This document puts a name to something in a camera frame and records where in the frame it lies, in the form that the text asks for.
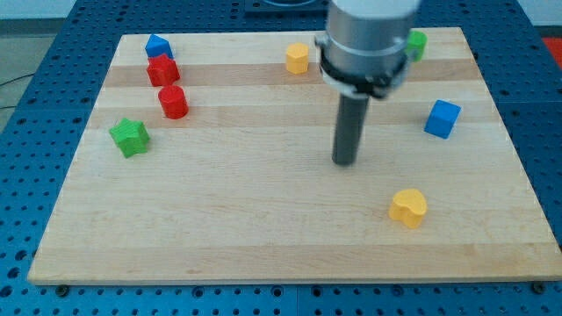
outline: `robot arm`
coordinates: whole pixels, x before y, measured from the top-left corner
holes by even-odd
[[[357,156],[369,97],[385,98],[403,82],[407,37],[421,0],[331,0],[326,31],[315,39],[324,81],[340,91],[332,160]]]

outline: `blue cube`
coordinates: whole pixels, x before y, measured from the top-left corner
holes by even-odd
[[[148,57],[158,57],[161,54],[166,54],[170,59],[174,59],[169,42],[160,36],[154,34],[150,35],[144,49],[147,51]]]
[[[428,122],[423,129],[426,133],[448,139],[450,132],[457,121],[460,106],[437,100],[431,109]]]

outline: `red block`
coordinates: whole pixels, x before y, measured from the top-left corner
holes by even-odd
[[[169,119],[180,119],[190,110],[184,90],[175,85],[165,86],[158,92],[158,99]]]
[[[562,68],[562,39],[545,38],[543,39],[543,42],[551,51],[551,54],[554,57],[554,60],[558,63],[558,66]]]
[[[176,62],[166,54],[148,58],[148,77],[153,86],[168,86],[179,79]]]

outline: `perforated table surface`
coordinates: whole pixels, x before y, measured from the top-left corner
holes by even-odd
[[[68,292],[27,283],[32,257],[120,36],[324,26],[322,2],[309,11],[292,12],[250,2],[253,12],[245,12],[248,4],[240,0],[76,2],[0,137],[0,315],[562,314],[561,282],[71,287]],[[562,242],[562,74],[521,7],[515,0],[425,0],[416,26],[462,27]]]

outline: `wooden plank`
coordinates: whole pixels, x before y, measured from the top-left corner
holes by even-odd
[[[191,104],[179,120],[162,116],[144,75],[148,36],[124,36],[30,281],[561,278],[558,245],[462,33],[423,31],[426,59],[391,97],[371,102],[349,168],[330,160],[337,92],[315,66],[283,71],[279,52],[310,45],[313,32],[163,35]],[[438,98],[463,106],[449,140],[422,131]],[[147,154],[124,159],[113,145],[107,130],[123,117],[145,122]],[[415,230],[387,216],[393,194],[409,187],[429,204]]]

